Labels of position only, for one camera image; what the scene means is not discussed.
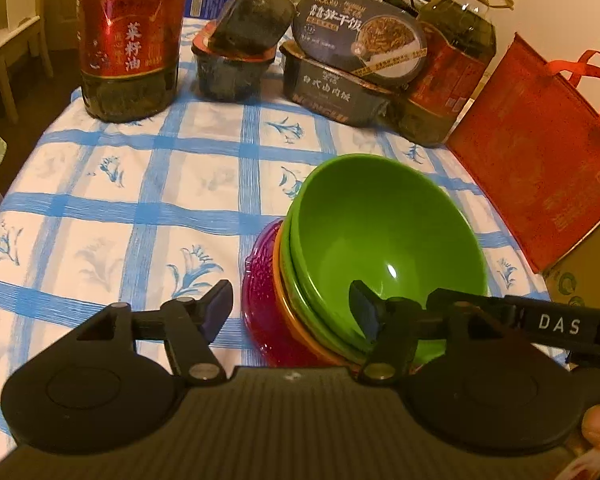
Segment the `person's right hand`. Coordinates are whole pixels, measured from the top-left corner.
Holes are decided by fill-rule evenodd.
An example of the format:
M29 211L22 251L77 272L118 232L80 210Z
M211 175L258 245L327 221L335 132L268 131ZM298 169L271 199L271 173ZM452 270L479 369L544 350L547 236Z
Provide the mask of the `person's right hand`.
M569 437L567 448L577 457L600 463L600 405L585 412L581 427Z

